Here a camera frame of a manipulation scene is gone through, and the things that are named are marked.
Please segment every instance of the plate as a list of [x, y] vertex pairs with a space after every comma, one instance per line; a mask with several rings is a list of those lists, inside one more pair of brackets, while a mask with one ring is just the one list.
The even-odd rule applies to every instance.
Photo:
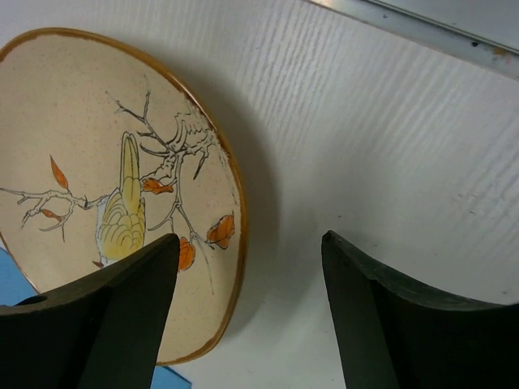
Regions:
[[245, 202], [229, 145], [164, 65], [90, 32], [26, 32], [0, 52], [0, 234], [37, 291], [181, 239], [159, 365], [200, 357], [242, 283]]

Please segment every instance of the decorative plate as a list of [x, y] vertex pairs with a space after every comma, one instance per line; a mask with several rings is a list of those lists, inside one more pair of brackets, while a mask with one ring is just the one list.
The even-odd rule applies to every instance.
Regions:
[[44, 292], [181, 238], [158, 364], [221, 338], [242, 282], [245, 203], [222, 133], [187, 87], [123, 43], [64, 28], [0, 51], [0, 232]]

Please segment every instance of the yellow bird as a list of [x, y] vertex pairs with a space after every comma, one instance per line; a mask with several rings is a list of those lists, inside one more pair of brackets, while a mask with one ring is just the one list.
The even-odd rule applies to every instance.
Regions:
[[119, 187], [97, 208], [97, 248], [104, 267], [136, 252], [144, 244], [146, 219], [139, 175], [139, 151], [133, 134], [121, 142]]

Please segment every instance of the blue object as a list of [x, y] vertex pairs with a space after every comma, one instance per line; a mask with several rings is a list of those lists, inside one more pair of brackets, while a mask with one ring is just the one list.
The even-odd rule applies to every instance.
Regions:
[[[0, 242], [0, 304], [13, 306], [36, 292]], [[191, 383], [169, 367], [156, 367], [151, 389], [191, 389]]]

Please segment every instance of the brown plate rim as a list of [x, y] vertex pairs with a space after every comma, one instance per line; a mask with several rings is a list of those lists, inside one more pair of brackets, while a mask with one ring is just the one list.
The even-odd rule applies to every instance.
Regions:
[[[221, 337], [224, 335], [225, 330], [226, 330], [227, 326], [229, 325], [230, 318], [233, 315], [234, 308], [236, 307], [238, 296], [239, 296], [241, 288], [242, 288], [243, 276], [245, 274], [245, 262], [246, 262], [245, 258], [247, 256], [249, 225], [248, 225], [248, 217], [247, 217], [246, 198], [245, 198], [245, 193], [244, 193], [244, 189], [242, 186], [241, 173], [239, 171], [239, 167], [236, 162], [236, 158], [234, 157], [233, 151], [230, 148], [229, 143], [227, 142], [227, 139], [225, 138], [223, 132], [220, 130], [220, 127], [217, 125], [217, 121], [209, 113], [209, 111], [204, 106], [204, 104], [200, 102], [200, 100], [198, 99], [198, 96], [195, 93], [193, 93], [191, 91], [191, 89], [186, 85], [186, 83], [181, 81], [179, 77], [174, 75], [170, 69], [168, 69], [162, 62], [158, 61], [156, 58], [152, 57], [151, 55], [149, 55], [149, 54], [145, 53], [144, 51], [141, 51], [131, 45], [122, 43], [121, 41], [117, 41], [117, 40], [109, 38], [107, 36], [102, 36], [102, 35], [96, 34], [95, 32], [88, 32], [88, 31], [78, 30], [78, 29], [74, 29], [74, 28], [59, 28], [59, 27], [38, 28], [35, 30], [30, 30], [30, 31], [24, 32], [21, 35], [18, 35], [17, 37], [15, 37], [11, 41], [9, 41], [5, 46], [3, 46], [0, 49], [0, 62], [3, 62], [3, 60], [6, 58], [6, 56], [19, 45], [22, 45], [23, 43], [25, 43], [27, 41], [32, 41], [39, 36], [49, 36], [49, 35], [68, 36], [68, 37], [73, 37], [73, 38], [86, 39], [86, 40], [101, 43], [103, 45], [108, 45], [114, 49], [117, 49], [128, 55], [131, 55], [133, 58], [141, 61], [145, 65], [152, 68], [159, 75], [164, 77], [169, 83], [171, 83], [175, 88], [184, 92], [186, 94], [186, 96], [191, 100], [191, 102], [202, 110], [202, 112], [204, 113], [206, 118], [209, 120], [209, 123], [211, 124], [211, 126], [215, 129], [218, 140], [220, 141], [222, 148], [224, 149], [224, 151], [227, 153], [227, 155], [229, 157], [229, 166], [230, 166], [231, 171], [233, 172], [234, 181], [236, 183], [236, 187], [238, 188], [238, 193], [240, 196], [240, 213], [241, 213], [241, 226], [242, 226], [241, 233], [240, 233], [239, 248], [238, 248], [238, 265], [236, 267], [236, 274], [234, 276], [234, 285], [233, 285], [233, 290], [231, 292], [231, 296], [229, 299], [229, 304], [227, 305], [227, 308], [226, 308], [225, 314], [224, 314], [224, 318], [222, 319], [221, 325], [218, 328], [217, 333], [214, 335], [213, 338], [208, 340], [208, 342], [206, 344], [204, 344], [201, 348], [194, 351], [193, 353], [186, 355], [185, 357], [180, 357], [173, 361], [158, 361], [157, 365], [176, 365], [179, 363], [192, 361], [192, 360], [195, 360], [196, 358], [202, 357], [204, 354], [211, 351], [220, 342]], [[4, 246], [6, 247], [7, 252], [13, 258], [18, 269], [20, 269], [22, 274], [24, 274], [24, 277], [28, 280], [28, 282], [32, 285], [32, 287], [38, 292], [36, 285], [27, 277], [27, 275], [24, 273], [24, 271], [22, 270], [22, 268], [16, 261], [15, 256], [10, 252], [9, 246], [7, 245], [7, 242], [3, 238], [1, 232], [0, 232], [0, 239], [2, 240]]]

